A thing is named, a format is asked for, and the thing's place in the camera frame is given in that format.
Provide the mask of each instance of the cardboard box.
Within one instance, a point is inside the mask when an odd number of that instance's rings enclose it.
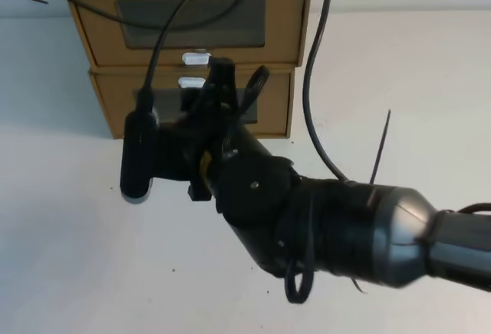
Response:
[[[163,24],[179,0],[81,0],[113,15]],[[181,21],[219,14],[232,0],[192,0]],[[173,32],[160,54],[161,65],[182,65],[185,52],[206,49],[236,64],[302,64],[310,0],[244,0],[229,17],[195,31]],[[108,66],[146,65],[158,31],[122,26],[71,6],[87,56],[95,70]]]
[[[256,67],[236,70],[236,87],[246,87]],[[90,72],[99,102],[114,138],[122,138],[124,120],[135,108],[137,91],[141,88],[145,68],[100,68]],[[159,67],[153,80],[155,105],[161,122],[172,122],[180,113],[180,78],[206,78],[206,69],[189,70]],[[256,105],[245,116],[246,127],[257,137],[285,138],[290,135],[295,71],[287,68],[270,70]]]

